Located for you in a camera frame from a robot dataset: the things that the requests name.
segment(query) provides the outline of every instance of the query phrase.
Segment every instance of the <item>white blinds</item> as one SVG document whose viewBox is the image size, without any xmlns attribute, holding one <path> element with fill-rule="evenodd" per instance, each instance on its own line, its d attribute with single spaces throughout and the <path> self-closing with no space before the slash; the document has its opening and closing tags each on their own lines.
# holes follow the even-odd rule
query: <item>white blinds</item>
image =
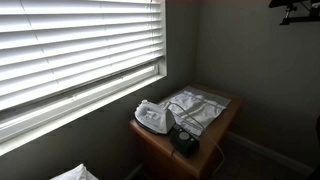
<svg viewBox="0 0 320 180">
<path fill-rule="evenodd" d="M 1 0 L 0 110 L 164 55 L 150 0 Z"/>
</svg>

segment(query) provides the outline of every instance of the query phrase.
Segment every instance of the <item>white cloth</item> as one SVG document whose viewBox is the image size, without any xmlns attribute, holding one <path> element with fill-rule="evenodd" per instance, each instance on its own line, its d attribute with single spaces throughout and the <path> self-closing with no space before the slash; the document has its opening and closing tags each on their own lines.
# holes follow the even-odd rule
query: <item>white cloth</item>
<svg viewBox="0 0 320 180">
<path fill-rule="evenodd" d="M 67 171 L 57 177 L 52 178 L 51 180 L 98 180 L 94 177 L 87 168 L 80 164 L 76 168 Z"/>
<path fill-rule="evenodd" d="M 194 119 L 201 123 L 201 125 L 206 128 L 220 113 L 226 108 L 218 104 L 215 101 L 208 100 L 202 95 L 196 95 L 189 91 L 183 91 L 169 99 L 171 103 L 179 104 L 186 112 L 188 112 Z M 181 118 L 191 122 L 193 125 L 198 126 L 192 118 L 190 118 L 186 113 L 183 112 L 181 108 L 172 104 L 169 109 L 177 116 L 176 122 L 181 125 Z M 196 135 L 200 135 L 199 132 L 192 132 Z"/>
</svg>

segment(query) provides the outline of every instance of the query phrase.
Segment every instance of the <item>cord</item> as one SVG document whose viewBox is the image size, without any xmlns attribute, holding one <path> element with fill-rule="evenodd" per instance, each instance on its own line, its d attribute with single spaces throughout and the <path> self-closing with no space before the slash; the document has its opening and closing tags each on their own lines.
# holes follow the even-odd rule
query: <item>cord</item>
<svg viewBox="0 0 320 180">
<path fill-rule="evenodd" d="M 201 128 L 203 129 L 203 131 L 206 133 L 206 135 L 209 137 L 209 139 L 212 141 L 212 143 L 219 149 L 219 151 L 220 151 L 220 153 L 221 153 L 221 156 L 222 156 L 222 161 L 221 161 L 221 163 L 219 164 L 219 166 L 213 171 L 213 174 L 215 174 L 220 168 L 221 168 L 221 166 L 223 165 L 223 163 L 224 163 L 224 161 L 225 161 L 225 156 L 224 156 L 224 153 L 223 153 L 223 151 L 221 150 L 221 148 L 219 147 L 219 145 L 213 140 L 213 138 L 211 138 L 211 136 L 209 135 L 209 133 L 206 131 L 206 129 L 203 127 L 203 125 L 199 122 L 199 121 L 197 121 L 195 118 L 193 118 L 186 110 L 184 110 L 183 109 L 183 107 L 181 107 L 179 104 L 176 104 L 176 103 L 172 103 L 172 102 L 170 102 L 169 101 L 169 106 L 170 105 L 176 105 L 176 106 L 178 106 L 184 113 L 186 113 L 192 120 L 194 120 L 195 122 L 197 122 L 200 126 L 201 126 Z"/>
<path fill-rule="evenodd" d="M 300 4 L 310 12 L 310 9 L 303 2 L 300 2 Z"/>
</svg>

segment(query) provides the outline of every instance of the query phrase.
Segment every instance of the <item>wooden side table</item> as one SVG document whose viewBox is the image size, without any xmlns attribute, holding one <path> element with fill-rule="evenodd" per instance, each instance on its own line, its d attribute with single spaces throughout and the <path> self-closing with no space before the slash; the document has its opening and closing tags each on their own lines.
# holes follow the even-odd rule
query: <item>wooden side table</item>
<svg viewBox="0 0 320 180">
<path fill-rule="evenodd" d="M 192 85 L 192 87 L 231 99 L 227 108 L 207 127 L 208 134 L 220 144 L 240 111 L 243 100 L 204 86 Z M 130 121 L 130 127 L 139 141 L 144 171 L 152 179 L 207 179 L 220 163 L 220 152 L 206 134 L 202 134 L 199 138 L 199 150 L 186 159 L 174 151 L 168 135 L 152 134 L 140 127 L 135 120 Z"/>
</svg>

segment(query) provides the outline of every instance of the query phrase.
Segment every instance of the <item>window frame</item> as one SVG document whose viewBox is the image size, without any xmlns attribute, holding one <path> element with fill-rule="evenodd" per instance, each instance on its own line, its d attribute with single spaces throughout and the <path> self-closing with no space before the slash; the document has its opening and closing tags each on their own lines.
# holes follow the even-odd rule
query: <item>window frame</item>
<svg viewBox="0 0 320 180">
<path fill-rule="evenodd" d="M 164 56 L 157 59 L 154 62 L 148 62 L 138 67 L 134 67 L 131 70 L 126 70 L 120 74 L 104 77 L 98 81 L 86 83 L 84 86 L 81 85 L 76 89 L 71 91 L 62 91 L 57 94 L 51 95 L 49 98 L 40 98 L 36 101 L 31 101 L 21 106 L 15 106 L 12 109 L 9 108 L 9 113 L 4 113 L 0 116 L 0 156 L 26 144 L 42 135 L 49 133 L 67 123 L 70 123 L 81 116 L 84 116 L 92 111 L 95 111 L 107 104 L 124 97 L 138 89 L 141 89 L 151 83 L 154 83 L 167 76 L 167 55 L 166 55 L 166 8 L 165 1 L 161 0 L 161 26 L 162 26 L 162 36 L 163 36 L 163 54 Z M 151 73 L 138 75 L 130 81 L 128 84 L 119 84 L 117 86 L 112 86 L 105 88 L 99 93 L 101 94 L 99 98 L 95 97 L 97 94 L 91 94 L 90 96 L 77 99 L 76 97 L 89 92 L 94 91 L 102 86 L 106 86 L 108 83 L 112 83 L 116 80 L 123 79 L 127 76 L 139 72 L 137 70 L 144 69 L 146 67 L 154 67 L 154 71 Z M 32 115 L 32 113 L 41 111 L 48 106 L 57 105 L 58 103 L 64 101 L 70 101 L 71 103 L 67 106 L 72 106 L 72 104 L 77 104 L 80 101 L 81 105 L 75 105 L 73 108 L 69 108 L 67 111 L 63 111 L 67 106 L 61 106 L 56 109 L 48 109 L 46 113 L 40 113 L 38 115 Z M 17 119 L 22 117 L 28 117 L 28 120 L 19 122 Z"/>
</svg>

